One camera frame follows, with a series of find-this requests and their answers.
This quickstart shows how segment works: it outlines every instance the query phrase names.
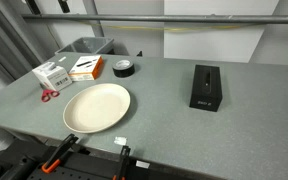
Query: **plastic bin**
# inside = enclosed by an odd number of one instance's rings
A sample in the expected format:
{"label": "plastic bin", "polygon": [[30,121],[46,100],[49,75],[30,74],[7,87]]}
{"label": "plastic bin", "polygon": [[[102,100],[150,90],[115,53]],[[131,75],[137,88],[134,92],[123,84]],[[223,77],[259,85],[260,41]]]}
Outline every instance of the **plastic bin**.
{"label": "plastic bin", "polygon": [[74,41],[72,44],[58,50],[60,52],[79,52],[91,54],[108,54],[114,50],[113,38],[106,37],[82,37]]}

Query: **table surface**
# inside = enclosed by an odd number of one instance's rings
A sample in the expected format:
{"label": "table surface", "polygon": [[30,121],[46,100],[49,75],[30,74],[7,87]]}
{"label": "table surface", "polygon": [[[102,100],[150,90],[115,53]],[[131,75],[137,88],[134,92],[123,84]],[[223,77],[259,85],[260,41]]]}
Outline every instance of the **table surface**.
{"label": "table surface", "polygon": [[[50,59],[69,70],[83,55]],[[0,91],[0,127],[63,139],[72,133],[63,110],[81,90],[101,83],[125,87],[131,104],[115,126],[79,134],[80,144],[119,153],[127,137],[131,155],[229,179],[288,179],[288,66],[103,55],[98,79],[74,82],[47,103],[32,72]],[[134,62],[117,78],[112,64]],[[223,101],[218,112],[189,107],[195,64],[219,66]]]}

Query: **metal rail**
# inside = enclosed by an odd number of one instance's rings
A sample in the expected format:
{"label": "metal rail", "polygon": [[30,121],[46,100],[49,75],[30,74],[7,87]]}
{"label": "metal rail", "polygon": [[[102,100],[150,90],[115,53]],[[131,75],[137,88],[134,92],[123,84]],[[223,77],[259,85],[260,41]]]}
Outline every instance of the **metal rail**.
{"label": "metal rail", "polygon": [[81,14],[23,14],[24,19],[45,20],[101,20],[101,21],[146,21],[146,22],[186,22],[186,23],[254,23],[288,24],[288,15],[81,15]]}

